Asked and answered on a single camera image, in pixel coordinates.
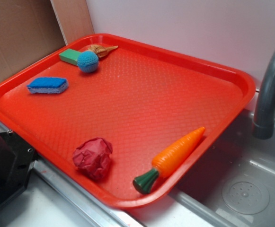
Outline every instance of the faucet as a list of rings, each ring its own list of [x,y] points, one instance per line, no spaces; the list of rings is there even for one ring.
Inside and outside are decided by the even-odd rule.
[[[273,136],[275,124],[275,52],[262,81],[252,123],[254,137],[266,140]]]

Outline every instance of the green eraser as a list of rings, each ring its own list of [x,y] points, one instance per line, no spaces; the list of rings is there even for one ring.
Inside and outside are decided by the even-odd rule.
[[[81,52],[79,52],[79,51],[68,49],[68,50],[65,50],[64,52],[60,53],[59,56],[62,61],[65,61],[72,65],[77,65],[77,58],[79,57],[80,54],[81,54]]]

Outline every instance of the plastic tray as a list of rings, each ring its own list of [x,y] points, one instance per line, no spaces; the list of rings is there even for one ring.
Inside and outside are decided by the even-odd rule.
[[[68,48],[118,45],[91,74],[63,62]],[[30,94],[37,77],[62,77],[61,94]],[[165,194],[202,156],[255,93],[242,71],[108,34],[86,36],[0,84],[0,121],[34,146],[106,205],[128,209]],[[132,180],[150,170],[152,158],[190,131],[204,126],[204,139],[167,179],[148,195]],[[72,162],[83,142],[103,137],[113,144],[108,176],[92,181]]]

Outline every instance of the crocheted ball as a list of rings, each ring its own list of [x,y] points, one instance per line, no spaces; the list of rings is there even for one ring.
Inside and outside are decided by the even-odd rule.
[[[77,66],[83,72],[94,72],[98,68],[98,56],[94,52],[85,51],[78,56]]]

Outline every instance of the toy carrot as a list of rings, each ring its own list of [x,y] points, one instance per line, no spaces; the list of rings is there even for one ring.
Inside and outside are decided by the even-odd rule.
[[[155,156],[152,169],[133,180],[135,189],[142,194],[148,194],[159,176],[171,176],[195,149],[204,131],[205,128],[201,127],[190,132]]]

